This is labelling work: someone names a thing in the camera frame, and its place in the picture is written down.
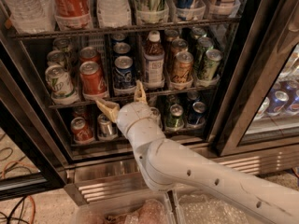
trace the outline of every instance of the white robotic arm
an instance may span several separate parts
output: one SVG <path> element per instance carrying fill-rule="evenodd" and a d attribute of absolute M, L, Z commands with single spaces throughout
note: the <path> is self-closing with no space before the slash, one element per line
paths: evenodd
<path fill-rule="evenodd" d="M 265 223 L 299 223 L 299 192 L 217 164 L 166 139 L 150 112 L 147 104 L 133 102 L 116 120 L 150 189 L 168 191 L 176 183 L 188 184 Z"/>

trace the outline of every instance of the glass refrigerator door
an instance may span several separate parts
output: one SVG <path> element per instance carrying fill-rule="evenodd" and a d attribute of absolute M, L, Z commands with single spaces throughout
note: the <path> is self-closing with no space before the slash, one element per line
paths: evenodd
<path fill-rule="evenodd" d="M 298 165 L 298 21 L 299 0 L 280 0 L 217 139 L 222 156 L 263 155 L 277 169 Z"/>

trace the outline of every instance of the beverage refrigerator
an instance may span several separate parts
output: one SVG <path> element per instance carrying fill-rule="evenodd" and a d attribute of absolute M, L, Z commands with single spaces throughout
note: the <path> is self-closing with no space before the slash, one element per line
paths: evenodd
<path fill-rule="evenodd" d="M 162 85 L 153 89 L 144 83 L 149 104 L 161 113 L 165 135 L 204 157 L 250 175 L 299 165 L 299 86 L 294 89 L 295 85 L 289 84 L 299 80 L 299 0 L 235 0 L 235 11 L 224 16 L 213 16 L 216 6 L 209 0 L 200 1 L 204 12 L 195 19 L 179 20 L 173 0 L 165 0 L 168 10 L 162 19 L 145 22 L 135 1 L 128 0 L 126 12 L 130 16 L 124 20 L 121 17 L 125 23 L 116 25 L 120 19 L 105 23 L 105 13 L 99 13 L 96 0 L 89 0 L 90 27 L 65 29 L 61 17 L 56 16 L 58 25 L 54 23 L 53 31 L 28 33 L 21 31 L 22 24 L 14 23 L 7 2 L 1 0 L 0 127 L 39 171 L 1 180 L 1 200 L 64 188 L 76 204 L 83 205 L 146 188 L 131 145 L 121 132 L 116 130 L 113 139 L 98 135 L 96 123 L 101 112 L 93 99 L 82 95 L 79 77 L 74 81 L 76 102 L 64 105 L 52 99 L 45 78 L 47 55 L 53 50 L 54 39 L 66 37 L 77 53 L 86 47 L 97 49 L 107 84 L 104 99 L 123 106 L 133 101 L 134 89 L 115 89 L 113 35 L 128 35 L 135 75 L 142 80 L 139 54 L 149 31 L 159 31 L 163 42 L 166 30 L 177 30 L 188 40 L 193 27 L 205 28 L 214 47 L 223 54 L 212 80 L 195 82 L 197 77 L 193 77 L 190 85 L 181 88 L 169 82 L 164 70 Z M 176 95 L 187 116 L 187 93 L 191 91 L 199 91 L 206 105 L 200 125 L 188 126 L 185 119 L 182 127 L 166 129 L 167 97 Z M 71 131 L 77 107 L 87 108 L 93 127 L 93 140 L 87 144 L 74 142 Z"/>

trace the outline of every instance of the bottle cap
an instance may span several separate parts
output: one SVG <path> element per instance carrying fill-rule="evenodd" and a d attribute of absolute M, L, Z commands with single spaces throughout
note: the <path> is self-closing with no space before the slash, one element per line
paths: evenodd
<path fill-rule="evenodd" d="M 160 33 L 158 31 L 149 32 L 149 41 L 152 42 L 160 41 Z"/>

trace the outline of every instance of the plastic bottle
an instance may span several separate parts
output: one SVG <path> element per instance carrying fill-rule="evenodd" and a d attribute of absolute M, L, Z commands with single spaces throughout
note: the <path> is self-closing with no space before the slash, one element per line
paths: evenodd
<path fill-rule="evenodd" d="M 143 48 L 143 78 L 149 88 L 161 86 L 164 65 L 164 47 L 160 41 L 159 31 L 149 32 Z"/>

